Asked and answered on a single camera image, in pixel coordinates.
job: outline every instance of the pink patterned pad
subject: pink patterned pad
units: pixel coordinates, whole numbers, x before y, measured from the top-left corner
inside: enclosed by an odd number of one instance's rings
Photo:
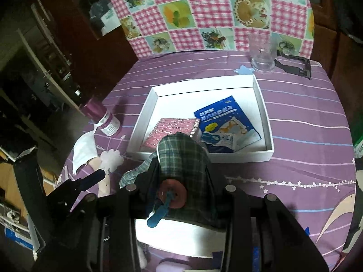
[[[190,137],[193,137],[197,131],[200,119],[172,119],[164,118],[158,121],[155,128],[146,138],[142,146],[156,149],[159,141],[167,135],[182,132]]]

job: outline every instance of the open box lid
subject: open box lid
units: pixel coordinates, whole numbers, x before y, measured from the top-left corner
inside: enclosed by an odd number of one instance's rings
[[[270,160],[273,152],[271,126],[256,77],[251,75],[193,79],[152,87],[132,132],[127,154],[145,160],[151,152],[141,146],[161,118],[195,118],[194,112],[233,96],[261,140],[233,153],[209,153],[212,163],[258,162]]]

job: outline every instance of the blue packet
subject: blue packet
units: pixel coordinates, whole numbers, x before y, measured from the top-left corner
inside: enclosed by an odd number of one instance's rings
[[[233,96],[194,112],[209,153],[231,153],[261,140]]]

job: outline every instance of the bottle label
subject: bottle label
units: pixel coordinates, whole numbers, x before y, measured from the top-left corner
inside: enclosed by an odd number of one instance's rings
[[[106,136],[112,136],[117,132],[119,128],[120,128],[120,121],[117,118],[115,118],[115,116],[112,116],[111,122],[105,128],[101,129],[101,131]]]
[[[97,128],[99,126],[102,126],[108,120],[109,117],[110,117],[110,113],[107,111],[105,113],[105,115],[103,116],[103,118],[97,124],[93,125],[93,133],[95,133]]]

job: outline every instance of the striped tablecloth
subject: striped tablecloth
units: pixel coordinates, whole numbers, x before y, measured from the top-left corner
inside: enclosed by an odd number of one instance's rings
[[[239,51],[199,51],[139,60],[103,103],[122,124],[119,138],[95,133],[98,153],[118,149],[125,155],[128,141],[151,87],[187,79],[235,75],[250,58]],[[332,267],[339,258],[352,219],[355,198],[353,147],[344,110],[319,63],[312,61],[312,80],[278,68],[256,77],[268,110],[275,143],[269,162],[215,164],[231,183],[248,194],[276,194]],[[91,131],[91,124],[84,132]],[[72,169],[72,155],[67,159]],[[111,193],[123,173],[140,162],[125,157],[111,173]],[[85,166],[75,178],[91,173]],[[89,190],[98,193],[97,185]]]

